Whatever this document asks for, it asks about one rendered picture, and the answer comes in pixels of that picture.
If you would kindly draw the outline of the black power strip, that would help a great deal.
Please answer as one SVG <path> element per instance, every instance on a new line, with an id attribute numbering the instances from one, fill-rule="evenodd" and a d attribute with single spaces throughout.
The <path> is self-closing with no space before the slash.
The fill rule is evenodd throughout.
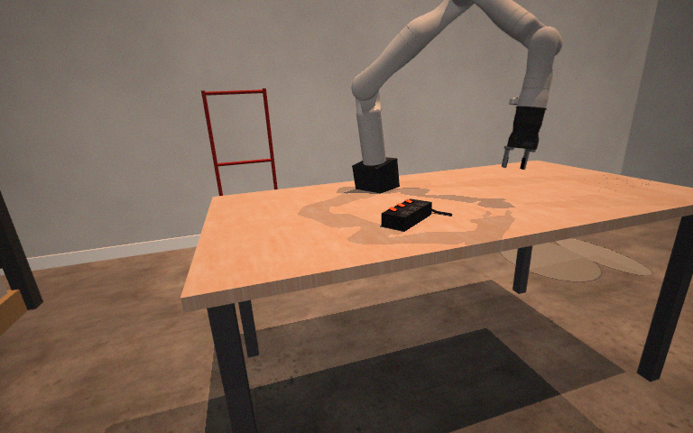
<path id="1" fill-rule="evenodd" d="M 382 227 L 406 231 L 430 216 L 431 211 L 442 215 L 441 211 L 432 209 L 432 202 L 430 201 L 406 199 L 381 213 Z"/>

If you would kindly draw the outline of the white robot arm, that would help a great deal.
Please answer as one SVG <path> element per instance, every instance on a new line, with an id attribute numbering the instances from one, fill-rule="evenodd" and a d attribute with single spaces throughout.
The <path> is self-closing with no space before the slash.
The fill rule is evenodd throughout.
<path id="1" fill-rule="evenodd" d="M 386 162 L 380 87 L 473 4 L 480 7 L 503 32 L 528 49 L 522 88 L 550 90 L 553 61 L 562 47 L 562 38 L 555 28 L 545 27 L 513 0 L 444 0 L 433 11 L 408 23 L 380 57 L 353 80 L 352 93 L 356 98 L 364 165 Z"/>

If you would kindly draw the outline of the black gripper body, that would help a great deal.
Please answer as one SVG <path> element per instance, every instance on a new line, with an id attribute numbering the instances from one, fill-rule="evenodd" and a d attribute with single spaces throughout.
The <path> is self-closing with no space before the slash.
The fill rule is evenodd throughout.
<path id="1" fill-rule="evenodd" d="M 508 147 L 537 150 L 548 98 L 548 89 L 523 88 L 519 97 L 510 99 L 509 105 L 517 107 Z"/>

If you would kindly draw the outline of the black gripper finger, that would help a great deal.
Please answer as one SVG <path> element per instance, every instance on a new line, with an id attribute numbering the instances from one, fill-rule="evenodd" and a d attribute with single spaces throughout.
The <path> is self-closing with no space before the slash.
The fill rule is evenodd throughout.
<path id="1" fill-rule="evenodd" d="M 527 165 L 529 153 L 530 153 L 530 152 L 535 152 L 535 151 L 536 151 L 536 150 L 532 150 L 532 149 L 524 149 L 524 155 L 523 155 L 523 158 L 522 158 L 522 163 L 521 163 L 520 169 L 522 169 L 522 170 L 525 170 L 525 169 L 526 169 L 526 165 Z"/>
<path id="2" fill-rule="evenodd" d="M 501 167 L 506 168 L 507 162 L 508 162 L 508 159 L 509 159 L 509 157 L 508 157 L 509 151 L 510 151 L 510 150 L 513 150 L 514 148 L 513 148 L 513 147 L 508 147 L 508 146 L 504 146 L 504 148 L 505 148 L 505 150 L 504 150 L 504 157 L 503 157 L 503 162 L 502 162 L 502 166 L 501 166 Z"/>

